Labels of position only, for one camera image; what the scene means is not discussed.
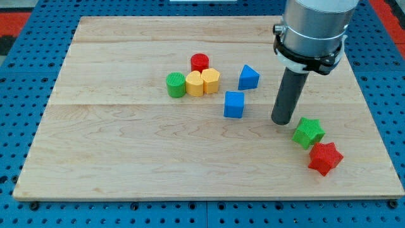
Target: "black cylindrical rod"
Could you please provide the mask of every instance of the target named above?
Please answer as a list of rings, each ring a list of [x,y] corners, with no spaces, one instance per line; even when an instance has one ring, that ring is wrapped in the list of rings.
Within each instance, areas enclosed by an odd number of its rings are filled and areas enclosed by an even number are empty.
[[[290,122],[307,76],[308,73],[295,73],[285,68],[273,112],[271,113],[273,122],[279,125]]]

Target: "blue pegboard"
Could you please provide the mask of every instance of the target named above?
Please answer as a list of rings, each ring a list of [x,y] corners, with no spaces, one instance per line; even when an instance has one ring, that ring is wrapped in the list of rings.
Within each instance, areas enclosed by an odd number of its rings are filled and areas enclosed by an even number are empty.
[[[0,68],[0,227],[403,227],[403,199],[36,204],[11,197],[81,16],[280,15],[284,4],[40,0]],[[360,1],[347,34],[346,54],[404,183],[405,62],[368,1]]]

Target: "red star block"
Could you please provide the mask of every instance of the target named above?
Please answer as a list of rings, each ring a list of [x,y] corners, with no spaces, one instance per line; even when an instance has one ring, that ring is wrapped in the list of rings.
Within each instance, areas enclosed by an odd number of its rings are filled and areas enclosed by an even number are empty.
[[[323,176],[335,168],[337,164],[343,159],[343,155],[336,150],[335,143],[322,144],[316,142],[309,152],[311,163],[308,168],[313,168],[319,171]]]

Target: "green star block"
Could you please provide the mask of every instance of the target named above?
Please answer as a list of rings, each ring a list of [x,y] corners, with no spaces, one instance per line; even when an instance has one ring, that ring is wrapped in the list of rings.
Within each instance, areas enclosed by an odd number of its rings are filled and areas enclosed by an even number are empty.
[[[292,140],[301,144],[304,149],[308,149],[309,145],[320,142],[324,135],[325,131],[321,128],[318,119],[310,120],[302,117],[292,136]]]

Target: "red cylinder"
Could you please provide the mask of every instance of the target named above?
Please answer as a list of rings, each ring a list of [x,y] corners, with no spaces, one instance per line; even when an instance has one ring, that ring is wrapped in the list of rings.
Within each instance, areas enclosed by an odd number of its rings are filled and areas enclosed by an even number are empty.
[[[209,58],[206,54],[198,53],[191,57],[191,71],[198,70],[200,73],[209,68]]]

